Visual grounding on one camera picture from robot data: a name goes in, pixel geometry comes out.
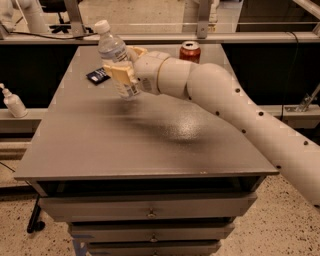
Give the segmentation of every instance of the drawer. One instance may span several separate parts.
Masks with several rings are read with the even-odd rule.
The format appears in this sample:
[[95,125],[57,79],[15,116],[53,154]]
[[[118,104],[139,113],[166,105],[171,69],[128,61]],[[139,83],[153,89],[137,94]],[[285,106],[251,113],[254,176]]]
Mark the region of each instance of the drawer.
[[219,241],[87,244],[92,256],[209,256],[220,248]]
[[220,240],[225,239],[234,229],[233,223],[214,223],[210,220],[147,222],[70,225],[69,233],[75,240],[86,243],[157,243],[172,240]]
[[87,222],[235,217],[243,215],[256,198],[254,192],[199,193],[42,198],[39,203],[55,221]]

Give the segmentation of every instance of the table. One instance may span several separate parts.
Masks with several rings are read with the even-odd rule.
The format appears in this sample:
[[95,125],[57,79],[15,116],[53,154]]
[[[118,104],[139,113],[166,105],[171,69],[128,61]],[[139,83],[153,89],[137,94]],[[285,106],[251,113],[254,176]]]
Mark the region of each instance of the table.
[[[229,68],[221,51],[204,45],[201,61]],[[78,48],[15,178],[92,255],[214,253],[278,171],[189,101],[146,93],[123,101],[111,81],[91,84],[85,74],[100,63],[96,46]]]

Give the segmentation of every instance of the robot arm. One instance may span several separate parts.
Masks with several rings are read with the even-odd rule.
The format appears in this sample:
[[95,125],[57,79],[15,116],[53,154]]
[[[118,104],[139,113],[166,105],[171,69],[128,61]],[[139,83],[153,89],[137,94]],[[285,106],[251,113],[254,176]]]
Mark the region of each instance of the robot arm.
[[42,7],[39,0],[1,0],[0,21],[8,29],[13,31],[13,9],[20,9],[27,21],[31,33],[47,33],[48,26],[44,20]]
[[143,55],[134,69],[142,90],[192,99],[234,125],[310,203],[320,205],[320,147],[264,112],[228,71],[161,52]]

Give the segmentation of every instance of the soda can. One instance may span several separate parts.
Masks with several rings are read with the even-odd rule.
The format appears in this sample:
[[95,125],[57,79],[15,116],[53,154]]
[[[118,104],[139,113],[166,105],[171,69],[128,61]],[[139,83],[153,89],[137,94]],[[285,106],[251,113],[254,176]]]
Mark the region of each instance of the soda can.
[[194,41],[186,41],[182,43],[180,48],[180,59],[199,63],[201,49],[199,43]]

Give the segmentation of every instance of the plastic water bottle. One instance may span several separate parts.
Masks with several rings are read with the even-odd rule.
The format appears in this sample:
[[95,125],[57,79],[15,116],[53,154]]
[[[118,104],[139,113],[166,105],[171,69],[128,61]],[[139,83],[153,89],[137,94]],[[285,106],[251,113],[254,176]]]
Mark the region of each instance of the plastic water bottle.
[[28,114],[28,110],[18,95],[12,94],[8,89],[5,89],[3,84],[0,84],[0,88],[3,89],[2,93],[5,97],[3,102],[14,117],[20,118]]
[[[102,63],[109,66],[132,67],[132,63],[130,62],[127,54],[125,42],[120,37],[110,32],[110,25],[108,21],[101,20],[97,22],[95,24],[95,30],[100,35],[98,51],[100,53]],[[133,68],[130,70],[131,77],[134,77]],[[131,82],[124,84],[112,77],[110,72],[107,72],[107,74],[113,80],[121,98],[125,100],[132,100],[139,93],[139,89],[137,88],[138,82],[135,82],[134,79],[132,79]]]

